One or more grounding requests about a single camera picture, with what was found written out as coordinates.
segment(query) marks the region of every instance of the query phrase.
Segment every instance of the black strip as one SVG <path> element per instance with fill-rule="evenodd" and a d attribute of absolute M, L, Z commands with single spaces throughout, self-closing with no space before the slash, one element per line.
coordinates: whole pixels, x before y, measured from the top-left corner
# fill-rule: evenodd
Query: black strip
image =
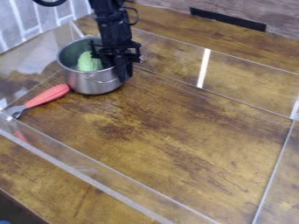
<path fill-rule="evenodd" d="M 261 32 L 265 32 L 267 30 L 266 24 L 261 24 L 258 22 L 246 20 L 243 18 L 230 17 L 227 15 L 223 15 L 207 10 L 199 10 L 199 9 L 191 8 L 191 14 L 197 17 L 215 19 L 223 23 L 238 25 Z"/>

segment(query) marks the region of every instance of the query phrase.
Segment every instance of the wooden table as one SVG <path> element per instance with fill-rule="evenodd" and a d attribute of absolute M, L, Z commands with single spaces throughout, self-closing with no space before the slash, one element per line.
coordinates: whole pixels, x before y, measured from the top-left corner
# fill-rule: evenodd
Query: wooden table
<path fill-rule="evenodd" d="M 138 28 L 298 72 L 298 42 L 169 10 L 136 8 L 142 14 Z M 90 17 L 78 24 L 86 33 L 96 32 Z M 56 63 L 48 69 L 55 71 Z M 295 77 L 286 78 L 293 83 Z M 63 83 L 62 73 L 18 104 L 58 83 Z M 20 121 L 223 223 L 253 221 L 293 125 L 289 118 L 143 69 L 135 70 L 135 78 L 116 92 L 103 96 L 71 93 L 26 113 Z M 155 223 L 0 139 L 2 188 L 46 220 Z M 286 181 L 295 195 L 295 176 L 290 177 Z M 274 215 L 285 218 L 281 209 L 271 206 L 263 213 L 265 223 L 279 223 L 273 219 Z"/>

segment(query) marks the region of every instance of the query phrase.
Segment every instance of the red-handled tool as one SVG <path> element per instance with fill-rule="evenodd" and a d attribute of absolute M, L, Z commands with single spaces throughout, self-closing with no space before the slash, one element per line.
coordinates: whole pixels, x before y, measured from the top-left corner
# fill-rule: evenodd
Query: red-handled tool
<path fill-rule="evenodd" d="M 12 106 L 6 113 L 16 119 L 23 114 L 24 110 L 60 99 L 70 91 L 70 86 L 67 84 L 60 84 L 34 97 L 23 106 Z"/>

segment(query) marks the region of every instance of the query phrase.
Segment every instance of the red handle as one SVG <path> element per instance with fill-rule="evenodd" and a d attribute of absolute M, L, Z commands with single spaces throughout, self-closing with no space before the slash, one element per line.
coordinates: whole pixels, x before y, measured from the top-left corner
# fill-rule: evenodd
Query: red handle
<path fill-rule="evenodd" d="M 60 84 L 56 87 L 50 88 L 47 91 L 44 91 L 42 94 L 39 94 L 36 97 L 34 97 L 24 106 L 30 109 L 32 107 L 36 107 L 46 102 L 52 102 L 58 99 L 60 99 L 68 92 L 71 91 L 71 88 L 67 84 Z"/>

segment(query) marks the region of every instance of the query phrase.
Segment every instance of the wooden wall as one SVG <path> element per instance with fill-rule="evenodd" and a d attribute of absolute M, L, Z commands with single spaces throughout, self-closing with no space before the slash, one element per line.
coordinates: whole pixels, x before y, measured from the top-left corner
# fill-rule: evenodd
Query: wooden wall
<path fill-rule="evenodd" d="M 190 13 L 190 7 L 267 25 L 267 31 L 299 39 L 299 0 L 135 0 Z"/>

